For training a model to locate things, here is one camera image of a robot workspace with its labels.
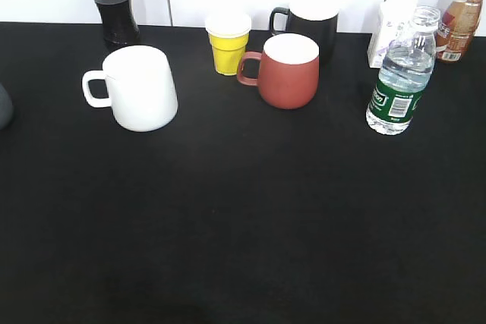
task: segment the mug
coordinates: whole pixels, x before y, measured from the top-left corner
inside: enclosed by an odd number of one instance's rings
[[[243,76],[245,61],[260,61],[258,78]],[[261,97],[281,109],[296,109],[312,100],[319,84],[319,47],[300,34],[285,33],[268,39],[264,51],[246,52],[237,79],[258,87]]]
[[[273,36],[283,32],[297,33],[307,36],[319,45],[319,59],[321,64],[328,62],[333,55],[336,43],[337,20],[339,9],[325,1],[299,1],[290,3],[289,8],[275,8],[270,14],[270,32]],[[275,30],[275,14],[287,17],[286,30]]]
[[[95,98],[91,80],[104,80],[108,98]],[[168,124],[177,112],[174,81],[166,55],[153,47],[131,46],[110,54],[103,71],[83,76],[83,93],[94,108],[111,107],[115,120],[134,132],[147,132]]]

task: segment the paper cup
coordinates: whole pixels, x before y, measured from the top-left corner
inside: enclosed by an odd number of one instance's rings
[[[216,72],[226,76],[236,75],[250,29],[251,18],[237,11],[216,13],[206,19]]]

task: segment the white lid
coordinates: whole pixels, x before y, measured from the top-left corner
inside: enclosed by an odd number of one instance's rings
[[[290,11],[300,18],[308,20],[325,20],[339,13],[337,0],[292,0]]]
[[[251,18],[241,11],[220,11],[206,18],[206,30],[219,38],[244,36],[251,29]]]
[[[166,54],[151,46],[124,47],[109,54],[103,62],[103,70],[111,77],[152,75],[169,67]]]
[[[268,39],[264,51],[268,57],[283,64],[305,64],[319,55],[319,46],[306,36],[283,33]]]

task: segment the black mug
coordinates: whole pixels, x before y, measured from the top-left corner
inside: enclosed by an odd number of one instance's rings
[[[275,14],[287,16],[286,30],[275,30]],[[319,45],[319,63],[325,64],[333,55],[336,43],[337,18],[336,7],[317,9],[304,4],[290,4],[288,8],[275,8],[270,15],[270,32],[273,36],[280,33],[297,33],[309,37]]]

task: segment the clear plastic water bottle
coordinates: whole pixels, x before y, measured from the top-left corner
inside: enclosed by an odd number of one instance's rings
[[[440,11],[417,7],[412,19],[388,48],[378,74],[366,120],[381,134],[402,133],[412,120],[435,63]]]

